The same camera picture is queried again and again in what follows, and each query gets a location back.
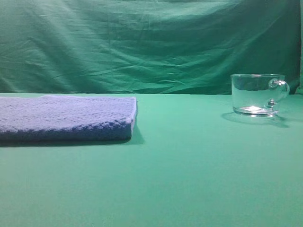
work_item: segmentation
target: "glass base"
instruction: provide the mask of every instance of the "glass base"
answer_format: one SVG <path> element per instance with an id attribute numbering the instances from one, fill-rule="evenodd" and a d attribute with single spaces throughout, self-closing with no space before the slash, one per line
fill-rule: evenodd
<path id="1" fill-rule="evenodd" d="M 274 111 L 271 109 L 266 109 L 254 105 L 244 106 L 239 108 L 234 107 L 233 111 L 236 114 L 241 114 L 250 117 L 273 117 L 278 113 L 278 111 Z"/>

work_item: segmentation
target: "green fabric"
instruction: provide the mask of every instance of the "green fabric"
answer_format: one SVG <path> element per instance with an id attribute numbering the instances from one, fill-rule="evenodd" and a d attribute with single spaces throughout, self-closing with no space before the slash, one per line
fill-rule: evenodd
<path id="1" fill-rule="evenodd" d="M 0 0 L 0 92 L 228 94 L 300 74 L 299 0 Z"/>
<path id="2" fill-rule="evenodd" d="M 303 0 L 300 0 L 301 2 L 301 41 L 303 40 Z M 299 94 L 303 94 L 303 49 L 301 47 L 301 83 L 298 87 L 297 92 Z"/>
<path id="3" fill-rule="evenodd" d="M 302 95 L 268 121 L 230 96 L 136 97 L 129 142 L 1 144 L 0 226 L 303 225 Z"/>

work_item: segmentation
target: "clear glass cup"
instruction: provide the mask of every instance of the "clear glass cup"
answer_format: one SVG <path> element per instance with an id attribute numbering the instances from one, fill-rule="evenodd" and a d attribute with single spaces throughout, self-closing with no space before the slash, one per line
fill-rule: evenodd
<path id="1" fill-rule="evenodd" d="M 232 78 L 233 110 L 252 117 L 272 117 L 289 93 L 284 75 L 234 74 Z"/>

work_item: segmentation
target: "folded towel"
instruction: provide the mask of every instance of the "folded towel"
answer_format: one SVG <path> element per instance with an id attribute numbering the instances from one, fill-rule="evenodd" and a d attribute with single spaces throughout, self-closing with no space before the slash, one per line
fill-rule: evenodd
<path id="1" fill-rule="evenodd" d="M 124 140 L 135 97 L 0 97 L 0 140 Z"/>

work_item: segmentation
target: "mug handle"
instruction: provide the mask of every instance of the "mug handle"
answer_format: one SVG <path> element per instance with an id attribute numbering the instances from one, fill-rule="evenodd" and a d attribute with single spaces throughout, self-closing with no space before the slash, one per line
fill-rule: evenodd
<path id="1" fill-rule="evenodd" d="M 289 85 L 284 80 L 272 79 L 268 83 L 269 89 L 274 90 L 278 87 L 281 89 L 280 95 L 277 99 L 270 99 L 266 104 L 267 108 L 272 108 L 275 104 L 281 102 L 289 94 Z"/>

